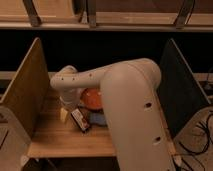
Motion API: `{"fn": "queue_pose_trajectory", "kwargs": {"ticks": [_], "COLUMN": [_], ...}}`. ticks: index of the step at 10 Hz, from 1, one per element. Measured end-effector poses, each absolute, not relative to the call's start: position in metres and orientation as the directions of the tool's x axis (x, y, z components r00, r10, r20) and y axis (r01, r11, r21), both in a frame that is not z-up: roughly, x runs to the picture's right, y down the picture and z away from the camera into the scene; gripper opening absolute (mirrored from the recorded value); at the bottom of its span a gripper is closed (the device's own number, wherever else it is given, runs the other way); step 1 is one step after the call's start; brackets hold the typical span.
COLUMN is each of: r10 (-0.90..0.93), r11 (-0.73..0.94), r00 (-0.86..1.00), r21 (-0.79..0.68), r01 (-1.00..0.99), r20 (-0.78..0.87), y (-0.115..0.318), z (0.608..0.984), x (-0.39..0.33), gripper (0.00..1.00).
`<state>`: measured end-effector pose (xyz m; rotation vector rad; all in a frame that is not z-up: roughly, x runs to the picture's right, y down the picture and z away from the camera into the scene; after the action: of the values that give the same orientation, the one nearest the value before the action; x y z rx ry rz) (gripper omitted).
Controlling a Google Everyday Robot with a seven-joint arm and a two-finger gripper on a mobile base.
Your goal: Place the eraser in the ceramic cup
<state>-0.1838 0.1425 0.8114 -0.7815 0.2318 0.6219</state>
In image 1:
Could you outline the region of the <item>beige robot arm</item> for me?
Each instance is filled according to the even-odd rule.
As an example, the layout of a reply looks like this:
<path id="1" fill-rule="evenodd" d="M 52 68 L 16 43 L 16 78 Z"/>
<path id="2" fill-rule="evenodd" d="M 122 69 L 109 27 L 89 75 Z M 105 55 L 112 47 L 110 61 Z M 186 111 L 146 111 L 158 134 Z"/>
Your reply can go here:
<path id="1" fill-rule="evenodd" d="M 71 92 L 98 87 L 120 171 L 176 171 L 159 111 L 159 66 L 140 58 L 78 72 L 66 66 L 50 81 L 70 106 Z"/>

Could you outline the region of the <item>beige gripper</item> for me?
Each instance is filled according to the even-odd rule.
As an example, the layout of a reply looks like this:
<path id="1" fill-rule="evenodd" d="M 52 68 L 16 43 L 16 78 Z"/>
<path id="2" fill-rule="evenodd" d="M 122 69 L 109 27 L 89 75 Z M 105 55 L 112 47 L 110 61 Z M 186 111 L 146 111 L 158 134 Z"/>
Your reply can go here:
<path id="1" fill-rule="evenodd" d="M 77 108 L 79 101 L 80 95 L 77 89 L 62 91 L 60 93 L 60 120 L 62 123 L 67 121 L 68 114 Z"/>

